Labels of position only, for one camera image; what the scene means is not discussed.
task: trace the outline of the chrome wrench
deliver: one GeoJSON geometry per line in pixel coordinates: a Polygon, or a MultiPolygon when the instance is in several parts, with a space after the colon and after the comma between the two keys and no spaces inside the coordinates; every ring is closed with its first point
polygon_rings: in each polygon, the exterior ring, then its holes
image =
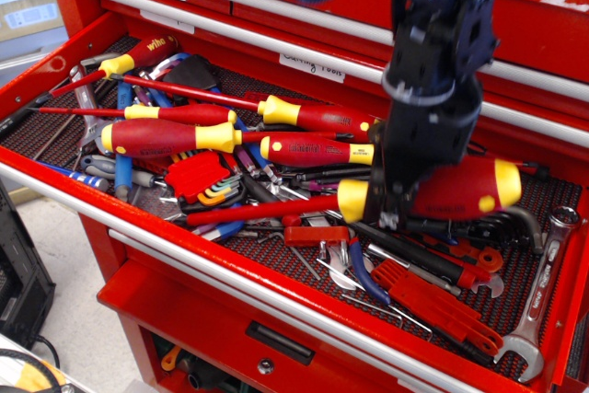
{"type": "Polygon", "coordinates": [[[503,347],[494,358],[497,364],[509,351],[516,352],[524,358],[527,369],[518,379],[521,383],[534,379],[544,368],[544,356],[538,347],[538,333],[558,276],[567,240],[579,225],[580,217],[571,207],[558,206],[551,211],[549,220],[550,230],[545,252],[538,264],[524,312],[515,330],[503,337],[503,347]]]}

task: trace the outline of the drawer liner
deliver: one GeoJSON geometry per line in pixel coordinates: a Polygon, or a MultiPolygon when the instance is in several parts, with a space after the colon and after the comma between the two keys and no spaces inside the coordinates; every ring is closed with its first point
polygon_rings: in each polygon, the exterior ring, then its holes
{"type": "MultiPolygon", "coordinates": [[[[127,52],[138,41],[133,37],[123,37],[115,42],[108,49],[108,52],[127,52]]],[[[247,92],[263,92],[277,96],[312,99],[217,66],[214,66],[213,70],[221,82],[222,91],[228,95],[243,97],[247,92]]],[[[98,105],[104,108],[114,108],[116,107],[116,101],[116,88],[113,88],[98,102],[98,105]]],[[[50,100],[47,106],[73,108],[77,107],[77,103],[74,93],[69,93],[50,100]]],[[[260,116],[252,112],[238,110],[237,113],[248,125],[260,122],[260,116]]],[[[64,124],[68,118],[70,118],[68,115],[31,113],[15,131],[0,138],[0,144],[23,156],[33,157],[55,133],[57,128],[64,124]]],[[[71,120],[59,139],[49,146],[45,153],[40,156],[39,160],[57,166],[71,168],[78,151],[76,143],[83,133],[83,119],[77,116],[71,120]]],[[[549,178],[547,180],[539,180],[525,174],[522,175],[522,184],[523,196],[518,204],[531,211],[537,217],[544,232],[549,227],[548,212],[550,208],[559,204],[566,204],[576,208],[583,189],[579,184],[561,179],[549,178]]],[[[179,212],[176,204],[162,203],[159,201],[159,196],[160,190],[157,188],[150,190],[143,189],[140,194],[135,195],[133,203],[163,218],[179,212]]],[[[361,238],[361,241],[365,246],[366,241],[364,238],[361,238]]],[[[314,264],[313,267],[321,275],[321,281],[317,281],[294,254],[280,243],[281,241],[277,237],[271,238],[262,244],[258,244],[255,239],[231,238],[223,242],[223,246],[301,283],[305,283],[320,292],[338,298],[342,302],[352,304],[383,321],[398,324],[395,318],[367,306],[355,304],[353,301],[342,296],[345,291],[342,291],[331,281],[329,271],[315,263],[318,249],[303,248],[299,249],[299,251],[310,263],[314,264]]],[[[500,275],[505,283],[503,295],[492,299],[490,291],[481,288],[478,294],[463,290],[459,299],[468,306],[478,310],[482,315],[481,321],[503,336],[511,332],[519,320],[527,294],[534,280],[538,257],[532,255],[528,247],[505,248],[501,250],[501,253],[504,260],[503,267],[500,270],[500,275]]],[[[364,292],[356,291],[355,293],[347,293],[346,295],[352,295],[365,303],[379,306],[364,292]]],[[[545,326],[543,325],[540,331],[540,341],[544,335],[544,328],[545,326]]],[[[428,337],[427,332],[409,321],[403,322],[403,329],[424,339],[428,337]]],[[[450,344],[435,335],[431,338],[431,342],[450,352],[454,351],[450,344]]],[[[573,347],[570,357],[572,367],[578,364],[582,351],[582,348],[573,347]]],[[[494,370],[512,379],[517,379],[523,373],[524,369],[525,361],[514,353],[507,353],[499,364],[490,368],[490,370],[494,370]]]]}

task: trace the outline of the handwritten label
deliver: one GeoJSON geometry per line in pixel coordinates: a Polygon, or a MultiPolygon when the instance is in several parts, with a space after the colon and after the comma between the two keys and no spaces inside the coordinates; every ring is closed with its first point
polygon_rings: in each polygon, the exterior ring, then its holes
{"type": "Polygon", "coordinates": [[[141,17],[151,20],[152,22],[159,23],[160,25],[166,25],[167,27],[173,29],[179,29],[180,31],[194,34],[194,27],[188,23],[180,22],[169,17],[163,17],[159,14],[150,13],[149,11],[143,11],[143,9],[140,11],[140,14],[141,17]]]}
{"type": "Polygon", "coordinates": [[[324,77],[338,83],[343,83],[343,80],[346,78],[346,74],[341,71],[327,68],[319,64],[313,64],[302,59],[297,59],[296,57],[291,57],[290,55],[280,54],[280,64],[283,64],[284,66],[290,66],[291,68],[298,69],[299,71],[305,71],[306,73],[310,73],[312,75],[318,75],[319,77],[324,77]]]}

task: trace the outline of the red tool chest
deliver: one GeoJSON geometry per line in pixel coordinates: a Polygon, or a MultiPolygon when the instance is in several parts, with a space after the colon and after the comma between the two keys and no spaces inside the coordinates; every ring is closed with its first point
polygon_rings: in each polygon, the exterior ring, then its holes
{"type": "MultiPolygon", "coordinates": [[[[183,51],[206,57],[227,94],[314,98],[387,116],[390,99],[380,81],[393,51],[390,0],[330,0],[313,7],[294,0],[59,3],[71,39],[0,90],[3,118],[62,82],[81,59],[126,52],[155,32],[173,34],[183,51]]],[[[548,181],[523,176],[520,202],[545,231],[555,204],[575,206],[584,219],[589,0],[497,0],[493,23],[502,44],[494,63],[479,72],[485,98],[473,140],[506,159],[550,167],[548,181]]],[[[52,102],[74,104],[66,96],[52,102]]],[[[184,372],[162,370],[153,334],[262,391],[586,389],[584,224],[567,247],[542,326],[544,370],[524,385],[516,379],[525,363],[516,356],[493,367],[470,362],[411,324],[400,328],[394,318],[342,297],[324,269],[317,269],[320,282],[312,279],[277,241],[206,241],[164,220],[166,207],[152,193],[121,202],[31,161],[44,136],[63,121],[36,115],[0,139],[0,174],[80,213],[105,278],[98,300],[119,313],[144,380],[160,391],[193,387],[184,372]]],[[[41,159],[75,156],[82,126],[71,125],[69,138],[41,159]]],[[[302,252],[310,261],[317,254],[302,252]]],[[[502,254],[502,296],[491,299],[481,291],[460,299],[505,335],[524,308],[537,259],[529,249],[502,254]]]]}

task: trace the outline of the cable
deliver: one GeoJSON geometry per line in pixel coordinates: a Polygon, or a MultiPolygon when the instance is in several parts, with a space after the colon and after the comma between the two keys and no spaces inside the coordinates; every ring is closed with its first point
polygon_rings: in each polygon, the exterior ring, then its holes
{"type": "Polygon", "coordinates": [[[47,338],[44,338],[41,335],[37,335],[35,337],[35,341],[42,342],[49,348],[49,351],[52,353],[53,356],[53,366],[59,370],[61,368],[59,364],[59,356],[57,355],[57,351],[55,350],[55,347],[53,347],[53,344],[51,344],[49,340],[47,340],[47,338]]]}
{"type": "Polygon", "coordinates": [[[59,386],[59,382],[57,381],[51,370],[47,368],[45,365],[43,365],[38,359],[35,359],[34,357],[26,353],[8,349],[0,349],[0,356],[5,356],[7,358],[12,359],[19,359],[21,361],[24,361],[25,363],[31,364],[33,367],[39,370],[39,373],[41,373],[45,377],[45,379],[47,379],[51,386],[51,390],[49,390],[51,393],[61,393],[62,388],[59,386]]]}

